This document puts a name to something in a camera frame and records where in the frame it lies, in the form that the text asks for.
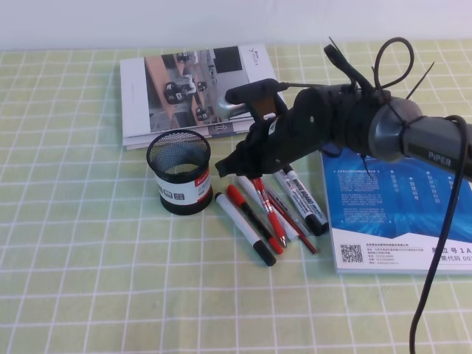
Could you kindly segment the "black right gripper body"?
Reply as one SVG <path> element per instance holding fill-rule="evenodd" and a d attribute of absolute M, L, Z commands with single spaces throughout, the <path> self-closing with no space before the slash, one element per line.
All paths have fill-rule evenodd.
<path fill-rule="evenodd" d="M 369 97 L 360 92 L 307 88 L 292 108 L 264 127 L 257 126 L 235 150 L 235 174 L 272 174 L 326 144 L 369 153 Z"/>

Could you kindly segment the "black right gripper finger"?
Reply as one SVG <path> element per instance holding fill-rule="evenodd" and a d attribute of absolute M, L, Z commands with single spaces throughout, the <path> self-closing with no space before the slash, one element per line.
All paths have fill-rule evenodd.
<path fill-rule="evenodd" d="M 215 163 L 215 168 L 220 177 L 235 174 L 237 176 L 250 176 L 254 173 L 249 150 L 245 142 L 239 142 L 236 148 L 226 158 Z"/>

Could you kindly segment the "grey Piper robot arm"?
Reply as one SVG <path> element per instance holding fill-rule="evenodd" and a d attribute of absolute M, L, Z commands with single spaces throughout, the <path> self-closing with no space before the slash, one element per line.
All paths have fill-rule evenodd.
<path fill-rule="evenodd" d="M 411 100 L 306 88 L 292 108 L 251 126 L 235 150 L 216 163 L 219 176 L 272 174 L 328 145 L 383 162 L 413 158 L 471 180 L 471 125 L 456 116 L 427 117 Z"/>

